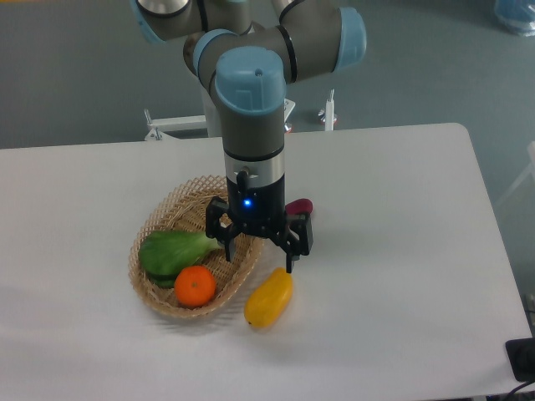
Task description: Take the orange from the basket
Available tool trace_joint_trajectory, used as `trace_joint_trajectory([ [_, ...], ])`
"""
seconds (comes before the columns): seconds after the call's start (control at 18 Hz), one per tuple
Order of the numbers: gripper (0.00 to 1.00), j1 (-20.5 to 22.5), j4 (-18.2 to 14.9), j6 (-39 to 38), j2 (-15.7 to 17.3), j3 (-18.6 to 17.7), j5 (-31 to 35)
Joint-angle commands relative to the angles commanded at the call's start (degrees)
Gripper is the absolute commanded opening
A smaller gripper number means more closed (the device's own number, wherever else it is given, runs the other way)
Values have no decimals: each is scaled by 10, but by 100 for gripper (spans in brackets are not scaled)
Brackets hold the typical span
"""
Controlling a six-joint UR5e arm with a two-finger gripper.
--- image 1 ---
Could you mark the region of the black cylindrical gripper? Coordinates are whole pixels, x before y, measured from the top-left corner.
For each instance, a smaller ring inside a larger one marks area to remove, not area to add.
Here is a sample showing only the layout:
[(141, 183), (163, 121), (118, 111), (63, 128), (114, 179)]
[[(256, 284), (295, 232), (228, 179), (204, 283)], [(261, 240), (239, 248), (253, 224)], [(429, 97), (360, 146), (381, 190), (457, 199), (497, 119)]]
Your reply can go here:
[[(216, 239), (225, 250), (227, 261), (236, 253), (235, 238), (244, 233), (267, 237), (285, 253), (286, 273), (292, 273), (294, 262), (308, 256), (313, 246), (313, 228), (308, 212), (285, 213), (285, 176), (271, 185), (247, 187), (244, 192), (227, 179), (228, 203), (214, 196), (206, 207), (206, 236)], [(221, 218), (231, 220), (223, 226)]]

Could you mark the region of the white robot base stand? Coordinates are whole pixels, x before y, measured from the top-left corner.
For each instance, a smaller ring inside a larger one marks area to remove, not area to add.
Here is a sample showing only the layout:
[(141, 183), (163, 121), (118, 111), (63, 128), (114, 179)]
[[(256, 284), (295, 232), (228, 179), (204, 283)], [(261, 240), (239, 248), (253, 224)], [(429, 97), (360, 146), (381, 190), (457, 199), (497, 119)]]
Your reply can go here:
[(217, 137), (221, 135), (218, 114), (207, 92), (201, 91), (201, 99), (204, 111), (208, 115), (192, 115), (186, 117), (173, 117), (163, 119), (153, 119), (148, 109), (144, 109), (147, 134), (144, 141), (162, 141), (163, 139), (172, 139), (169, 133), (183, 132), (205, 129), (208, 137)]

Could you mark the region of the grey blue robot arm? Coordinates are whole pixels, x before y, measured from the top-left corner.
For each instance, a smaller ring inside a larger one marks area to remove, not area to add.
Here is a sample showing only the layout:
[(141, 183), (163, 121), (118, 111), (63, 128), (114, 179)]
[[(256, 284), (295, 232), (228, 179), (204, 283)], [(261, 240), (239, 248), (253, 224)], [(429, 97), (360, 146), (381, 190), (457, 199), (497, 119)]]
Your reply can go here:
[(309, 213), (285, 209), (284, 100), (287, 87), (359, 63), (367, 34), (356, 9), (330, 1), (276, 1), (278, 24), (256, 29), (247, 1), (134, 1), (141, 32), (154, 43), (196, 36), (191, 71), (221, 127), (226, 200), (206, 208), (206, 234), (234, 255), (240, 234), (265, 238), (286, 267), (310, 253)]

